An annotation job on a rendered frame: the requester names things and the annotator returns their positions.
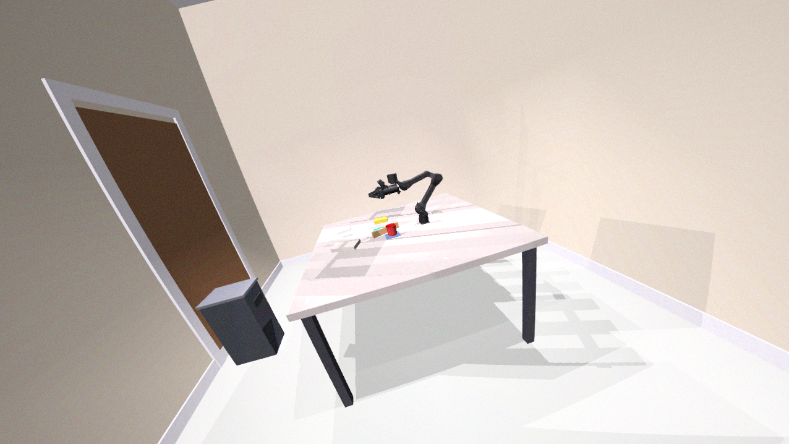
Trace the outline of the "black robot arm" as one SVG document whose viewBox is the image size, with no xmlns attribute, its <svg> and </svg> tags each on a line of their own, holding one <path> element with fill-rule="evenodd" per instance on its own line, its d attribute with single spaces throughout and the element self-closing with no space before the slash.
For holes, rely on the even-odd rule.
<svg viewBox="0 0 789 444">
<path fill-rule="evenodd" d="M 428 212 L 425 211 L 426 205 L 433 191 L 435 190 L 435 188 L 437 188 L 437 185 L 442 182 L 443 175 L 437 173 L 434 174 L 428 170 L 424 170 L 424 172 L 422 172 L 421 174 L 409 180 L 405 180 L 401 182 L 398 181 L 397 174 L 388 174 L 387 176 L 388 176 L 388 183 L 391 183 L 390 185 L 391 193 L 397 192 L 398 194 L 401 191 L 406 191 L 408 188 L 411 188 L 412 184 L 419 182 L 421 179 L 424 179 L 426 177 L 431 177 L 431 183 L 429 185 L 428 191 L 424 193 L 424 197 L 421 199 L 421 201 L 417 202 L 417 204 L 415 205 L 415 211 L 417 212 L 417 214 L 419 214 L 419 223 L 420 224 L 429 223 L 430 221 L 429 221 Z M 381 186 L 381 189 L 388 188 L 387 187 L 388 184 L 384 184 L 384 181 L 382 181 L 382 179 L 378 179 L 377 183 Z M 398 184 L 398 186 L 396 183 Z M 398 188 L 400 188 L 401 191 L 399 191 Z"/>
</svg>

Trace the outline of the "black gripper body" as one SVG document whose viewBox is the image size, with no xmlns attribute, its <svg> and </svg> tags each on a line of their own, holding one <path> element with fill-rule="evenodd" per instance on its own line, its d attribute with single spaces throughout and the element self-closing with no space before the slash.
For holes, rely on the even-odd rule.
<svg viewBox="0 0 789 444">
<path fill-rule="evenodd" d="M 391 188 L 390 186 L 387 187 L 388 188 L 384 188 L 384 189 L 381 189 L 379 186 L 377 187 L 378 194 L 380 195 L 381 199 L 384 198 L 384 195 L 391 195 Z"/>
</svg>

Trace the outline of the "light wooden plank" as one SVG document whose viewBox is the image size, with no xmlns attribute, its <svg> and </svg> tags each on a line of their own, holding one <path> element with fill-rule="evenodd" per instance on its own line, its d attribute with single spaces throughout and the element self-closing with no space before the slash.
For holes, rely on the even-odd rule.
<svg viewBox="0 0 789 444">
<path fill-rule="evenodd" d="M 395 221 L 394 223 L 396 224 L 396 229 L 399 228 L 398 227 L 398 221 Z M 386 230 L 385 226 L 383 228 L 378 229 L 378 230 L 374 230 L 374 232 L 372 232 L 372 237 L 373 238 L 380 237 L 384 233 L 388 233 L 388 230 Z"/>
</svg>

